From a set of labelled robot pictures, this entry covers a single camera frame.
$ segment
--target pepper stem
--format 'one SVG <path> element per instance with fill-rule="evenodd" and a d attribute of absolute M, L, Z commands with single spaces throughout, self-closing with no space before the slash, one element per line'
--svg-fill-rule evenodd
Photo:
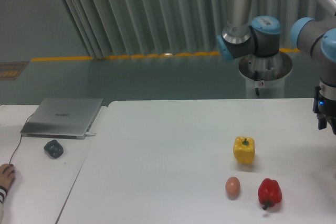
<path fill-rule="evenodd" d="M 266 204 L 263 206 L 263 210 L 266 210 L 269 207 L 270 203 L 266 202 Z"/>
<path fill-rule="evenodd" d="M 245 140 L 242 142 L 242 144 L 244 144 L 244 145 L 248 145 L 249 142 L 247 141 L 247 139 L 245 139 Z"/>

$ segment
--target silver laptop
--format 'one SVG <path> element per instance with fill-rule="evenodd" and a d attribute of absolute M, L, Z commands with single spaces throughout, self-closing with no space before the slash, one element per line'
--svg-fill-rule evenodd
<path fill-rule="evenodd" d="M 46 98 L 23 126 L 21 135 L 84 139 L 102 100 Z"/>

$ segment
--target yellow floor stripe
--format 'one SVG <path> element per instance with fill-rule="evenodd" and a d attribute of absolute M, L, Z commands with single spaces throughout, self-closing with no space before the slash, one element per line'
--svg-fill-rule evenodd
<path fill-rule="evenodd" d="M 300 50 L 290 49 L 290 48 L 280 48 L 281 52 L 299 52 Z M 104 57 L 102 60 L 116 60 L 116 59 L 143 59 L 143 58 L 165 58 L 165 57 L 195 57 L 195 56 L 219 56 L 220 53 L 217 51 L 212 52 L 196 52 L 191 54 L 189 52 L 180 52 L 178 54 L 150 54 L 150 55 L 110 55 Z M 31 61 L 60 61 L 60 60 L 93 60 L 91 56 L 73 56 L 73 57 L 46 57 L 46 58 L 33 58 Z"/>
<path fill-rule="evenodd" d="M 92 60 L 91 56 L 45 57 L 33 58 L 31 61 L 58 61 L 58 60 Z"/>

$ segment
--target brown egg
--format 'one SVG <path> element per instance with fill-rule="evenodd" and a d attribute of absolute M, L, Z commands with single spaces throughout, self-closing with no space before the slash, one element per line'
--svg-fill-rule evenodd
<path fill-rule="evenodd" d="M 240 182 L 236 177 L 231 177 L 225 184 L 225 190 L 229 197 L 236 197 L 240 191 Z"/>

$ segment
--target cable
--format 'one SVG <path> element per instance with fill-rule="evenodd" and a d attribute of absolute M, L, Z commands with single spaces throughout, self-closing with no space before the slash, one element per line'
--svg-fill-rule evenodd
<path fill-rule="evenodd" d="M 30 117 L 27 118 L 25 124 L 28 122 L 29 118 L 31 118 L 32 115 L 33 115 L 33 114 L 31 114 Z M 16 149 L 14 150 L 12 156 L 10 157 L 9 164 L 11 164 L 11 162 L 12 162 L 12 158 L 13 158 L 13 156 L 14 156 L 16 150 L 17 150 L 17 149 L 19 148 L 19 146 L 21 145 L 21 140 L 22 140 L 22 135 L 20 136 L 20 142 L 19 142 L 19 144 L 17 145 L 17 147 L 16 147 Z"/>

